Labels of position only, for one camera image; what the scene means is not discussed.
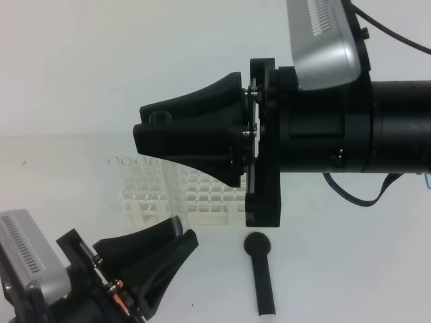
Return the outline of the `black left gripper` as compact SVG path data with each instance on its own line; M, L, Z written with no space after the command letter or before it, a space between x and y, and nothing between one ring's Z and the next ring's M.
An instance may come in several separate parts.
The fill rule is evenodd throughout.
M75 229L57 244L70 261L65 269L71 291L47 305L41 292L9 292L1 282L4 296L14 308L12 322L145 322L154 317L169 284L199 245L193 230L183 233L179 217L99 240L93 245L97 255ZM120 297L123 283L135 306Z

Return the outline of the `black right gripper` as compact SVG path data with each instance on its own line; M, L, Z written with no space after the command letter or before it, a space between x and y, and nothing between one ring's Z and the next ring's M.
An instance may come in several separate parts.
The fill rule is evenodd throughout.
M369 71L328 89L300 89L293 67L251 59L250 87L258 92L259 154L248 169L246 226L279 227L280 174L379 172L374 98ZM150 124L152 112L171 113L170 124ZM233 72L196 92L142 106L133 128L137 152L200 170L240 186L253 157L242 75Z

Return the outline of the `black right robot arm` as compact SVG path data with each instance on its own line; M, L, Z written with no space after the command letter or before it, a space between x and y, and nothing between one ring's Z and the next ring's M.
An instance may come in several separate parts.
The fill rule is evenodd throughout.
M246 175L246 225L279 227L280 175L321 173L345 200L362 207L334 173L383 173L387 188L402 174L430 171L430 83L373 82L300 89L293 67L250 61L240 73L179 98L141 107L137 151L200 170L231 187Z

